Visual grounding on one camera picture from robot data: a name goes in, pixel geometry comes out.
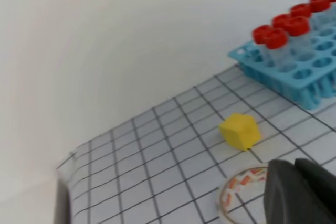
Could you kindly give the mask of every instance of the blue test tube rack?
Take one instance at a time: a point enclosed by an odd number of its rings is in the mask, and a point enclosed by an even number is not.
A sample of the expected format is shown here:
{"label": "blue test tube rack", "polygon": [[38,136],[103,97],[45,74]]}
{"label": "blue test tube rack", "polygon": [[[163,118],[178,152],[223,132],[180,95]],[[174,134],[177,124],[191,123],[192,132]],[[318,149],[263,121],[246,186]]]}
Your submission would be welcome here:
{"label": "blue test tube rack", "polygon": [[279,72],[265,66],[258,46],[250,41],[231,51],[244,74],[280,93],[304,109],[313,110],[322,98],[336,95],[336,26],[312,35],[314,57],[296,61],[292,68]]}

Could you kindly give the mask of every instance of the grid paper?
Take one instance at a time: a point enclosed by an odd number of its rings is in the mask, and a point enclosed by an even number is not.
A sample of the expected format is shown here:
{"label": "grid paper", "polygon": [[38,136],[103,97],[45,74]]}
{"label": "grid paper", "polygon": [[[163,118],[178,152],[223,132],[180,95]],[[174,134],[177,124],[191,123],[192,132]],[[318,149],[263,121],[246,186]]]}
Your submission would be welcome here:
{"label": "grid paper", "polygon": [[[233,112],[253,115],[263,139],[242,152],[218,125]],[[336,173],[336,98],[313,111],[232,67],[80,145],[69,161],[73,223],[220,223],[215,200],[225,178],[253,164],[305,157]],[[262,195],[230,210],[258,223]]]}

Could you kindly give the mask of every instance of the white background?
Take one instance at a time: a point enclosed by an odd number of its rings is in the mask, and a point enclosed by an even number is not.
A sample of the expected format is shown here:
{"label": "white background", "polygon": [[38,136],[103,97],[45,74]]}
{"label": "white background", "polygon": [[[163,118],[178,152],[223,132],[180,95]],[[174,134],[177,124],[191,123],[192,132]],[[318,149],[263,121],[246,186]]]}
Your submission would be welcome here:
{"label": "white background", "polygon": [[0,201],[78,144],[233,64],[305,0],[0,0]]}

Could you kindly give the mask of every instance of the white surface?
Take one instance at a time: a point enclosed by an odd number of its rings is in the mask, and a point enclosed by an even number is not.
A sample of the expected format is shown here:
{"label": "white surface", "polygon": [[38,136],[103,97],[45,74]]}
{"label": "white surface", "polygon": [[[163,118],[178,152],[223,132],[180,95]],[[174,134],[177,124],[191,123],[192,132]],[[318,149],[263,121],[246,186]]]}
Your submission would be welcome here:
{"label": "white surface", "polygon": [[56,196],[56,179],[33,187],[0,204],[0,223],[55,224]]}
{"label": "white surface", "polygon": [[0,201],[79,143],[232,64],[302,0],[0,0]]}

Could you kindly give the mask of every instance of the yellow cube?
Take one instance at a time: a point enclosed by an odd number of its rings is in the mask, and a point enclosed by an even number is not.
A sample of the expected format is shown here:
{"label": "yellow cube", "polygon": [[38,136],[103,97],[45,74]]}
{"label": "yellow cube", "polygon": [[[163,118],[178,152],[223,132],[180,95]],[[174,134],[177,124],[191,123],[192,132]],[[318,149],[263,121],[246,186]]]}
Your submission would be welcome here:
{"label": "yellow cube", "polygon": [[219,129],[227,144],[239,150],[246,151],[261,140],[261,132],[251,115],[233,113]]}

